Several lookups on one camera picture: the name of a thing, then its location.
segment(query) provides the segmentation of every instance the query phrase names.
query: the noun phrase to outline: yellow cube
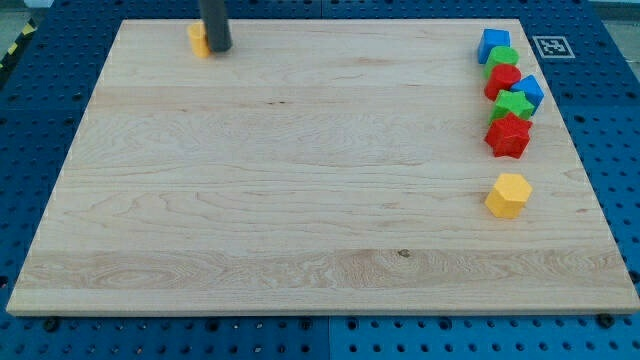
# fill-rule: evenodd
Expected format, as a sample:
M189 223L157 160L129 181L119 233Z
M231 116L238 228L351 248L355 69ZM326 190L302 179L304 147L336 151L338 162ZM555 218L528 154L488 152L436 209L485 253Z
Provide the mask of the yellow cube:
M496 217L515 219L532 191L533 188L521 174L500 174L484 204Z

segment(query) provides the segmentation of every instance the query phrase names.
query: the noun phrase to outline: green block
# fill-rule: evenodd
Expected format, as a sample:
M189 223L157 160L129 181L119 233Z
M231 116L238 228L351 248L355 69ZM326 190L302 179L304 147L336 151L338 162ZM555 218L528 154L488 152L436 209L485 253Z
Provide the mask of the green block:
M509 46L496 46L491 49L487 63L484 65L484 77L488 79L496 65L509 64L515 66L520 56L518 52Z
M489 125L491 125L494 120L507 116L510 112L523 120L528 120L534 108L533 104L527 100L524 91L511 92L500 90L496 104L493 106L493 111L489 117Z

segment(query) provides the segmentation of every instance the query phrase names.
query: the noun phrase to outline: yellow and black tape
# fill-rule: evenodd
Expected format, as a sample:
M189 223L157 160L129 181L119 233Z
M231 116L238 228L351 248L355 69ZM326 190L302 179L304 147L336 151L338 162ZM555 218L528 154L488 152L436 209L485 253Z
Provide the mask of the yellow and black tape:
M13 69L18 65L18 60L20 60L27 45L29 45L31 39L33 39L37 29L35 21L30 19L18 35L16 41L7 49L7 53L0 61L0 90L2 90L4 84L9 80L11 72L13 72Z

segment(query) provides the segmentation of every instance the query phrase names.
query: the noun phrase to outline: blue cube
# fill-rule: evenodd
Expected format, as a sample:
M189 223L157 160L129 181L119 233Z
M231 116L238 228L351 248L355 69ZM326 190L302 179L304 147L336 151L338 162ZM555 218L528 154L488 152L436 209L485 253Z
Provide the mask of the blue cube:
M513 84L513 86L511 86L511 91L524 91L524 95L527 97L527 100L533 104L533 113L531 115L536 113L538 106L540 106L540 103L542 103L542 99L544 98L544 92L533 75L529 75Z
M511 46L511 35L507 30L484 29L478 45L478 64L486 64L491 49L496 46Z

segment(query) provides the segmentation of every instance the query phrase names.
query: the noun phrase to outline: wooden table surface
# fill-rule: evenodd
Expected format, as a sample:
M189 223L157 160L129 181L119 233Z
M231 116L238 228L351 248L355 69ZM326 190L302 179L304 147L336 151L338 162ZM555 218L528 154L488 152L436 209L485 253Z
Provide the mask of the wooden table surface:
M40 223L14 315L633 312L558 109L520 160L483 141L475 51L517 20L124 21ZM533 194L483 201L501 172Z

